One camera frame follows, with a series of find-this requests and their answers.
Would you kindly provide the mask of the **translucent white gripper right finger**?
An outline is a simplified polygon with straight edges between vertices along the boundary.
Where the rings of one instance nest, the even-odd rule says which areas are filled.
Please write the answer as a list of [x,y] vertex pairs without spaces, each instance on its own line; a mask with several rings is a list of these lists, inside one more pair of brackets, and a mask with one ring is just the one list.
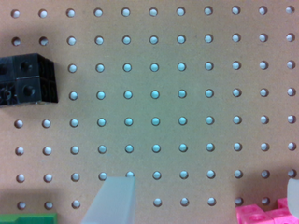
[[287,201],[290,213],[299,216],[299,179],[291,178],[288,181]]

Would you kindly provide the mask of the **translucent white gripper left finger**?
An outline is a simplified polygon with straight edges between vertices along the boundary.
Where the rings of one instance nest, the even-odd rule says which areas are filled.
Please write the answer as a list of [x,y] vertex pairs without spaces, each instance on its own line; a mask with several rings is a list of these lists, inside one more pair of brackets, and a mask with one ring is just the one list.
[[135,178],[108,177],[80,224],[135,224]]

